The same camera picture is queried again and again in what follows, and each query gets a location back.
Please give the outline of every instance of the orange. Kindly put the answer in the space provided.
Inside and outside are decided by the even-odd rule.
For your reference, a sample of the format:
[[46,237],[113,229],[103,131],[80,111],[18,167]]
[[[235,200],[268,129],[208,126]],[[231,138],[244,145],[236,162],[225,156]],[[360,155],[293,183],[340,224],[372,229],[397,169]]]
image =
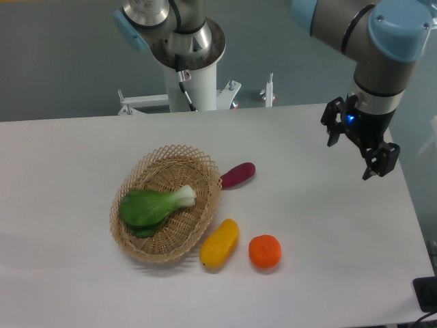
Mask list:
[[272,268],[278,264],[281,257],[281,244],[274,236],[263,234],[249,243],[249,258],[259,268]]

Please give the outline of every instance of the fake fruit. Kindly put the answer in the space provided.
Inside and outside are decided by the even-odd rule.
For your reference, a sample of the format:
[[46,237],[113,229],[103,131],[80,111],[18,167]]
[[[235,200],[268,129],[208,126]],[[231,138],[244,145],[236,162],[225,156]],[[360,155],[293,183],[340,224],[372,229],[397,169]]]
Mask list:
[[199,259],[209,269],[223,266],[234,252],[240,230],[233,219],[226,219],[203,243]]
[[281,244],[274,236],[263,234],[249,243],[249,258],[256,267],[272,268],[278,264],[281,257]]

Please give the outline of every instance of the fake vegetable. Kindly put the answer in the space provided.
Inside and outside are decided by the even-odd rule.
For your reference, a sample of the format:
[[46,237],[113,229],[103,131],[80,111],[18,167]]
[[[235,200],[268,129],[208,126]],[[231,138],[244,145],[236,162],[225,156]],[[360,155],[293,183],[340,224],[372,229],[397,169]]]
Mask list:
[[254,174],[255,165],[253,163],[239,164],[221,176],[221,186],[222,188],[234,187],[251,178]]
[[157,232],[158,230],[162,229],[165,226],[166,222],[167,222],[167,218],[161,220],[157,224],[147,225],[145,227],[134,227],[128,224],[126,225],[131,234],[139,238],[144,238],[144,237],[152,237],[155,234],[155,232]]
[[195,204],[196,193],[186,185],[173,193],[155,190],[132,190],[120,202],[120,216],[132,234],[155,233],[167,217],[180,207]]

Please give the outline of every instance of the light blue joint cap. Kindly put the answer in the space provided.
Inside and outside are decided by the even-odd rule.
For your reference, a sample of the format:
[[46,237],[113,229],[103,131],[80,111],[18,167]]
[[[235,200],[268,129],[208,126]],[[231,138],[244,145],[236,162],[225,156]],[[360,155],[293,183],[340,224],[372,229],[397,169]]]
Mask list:
[[317,0],[293,0],[291,13],[292,19],[311,35],[311,26]]
[[399,62],[414,62],[424,50],[433,25],[429,10],[418,1],[382,0],[369,18],[376,47]]
[[128,41],[135,50],[144,51],[150,49],[149,45],[146,41],[144,41],[141,34],[138,33],[138,31],[129,23],[127,18],[119,10],[114,12],[114,21],[126,41]]

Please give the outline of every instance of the gray floor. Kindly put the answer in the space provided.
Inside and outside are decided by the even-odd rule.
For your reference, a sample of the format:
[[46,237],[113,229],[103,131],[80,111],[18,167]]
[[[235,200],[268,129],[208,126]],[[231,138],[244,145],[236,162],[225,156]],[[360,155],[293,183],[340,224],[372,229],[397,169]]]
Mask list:
[[[132,50],[113,24],[120,5],[121,0],[0,3],[0,121],[116,115],[119,88],[125,96],[164,94],[151,53]],[[241,107],[263,105],[259,91],[270,72],[275,105],[326,103],[348,92],[354,63],[300,30],[283,0],[209,0],[207,11],[227,38],[218,86],[241,82]],[[402,165],[432,135],[435,33],[391,124]],[[405,172],[425,240],[437,239],[436,153],[430,148]]]

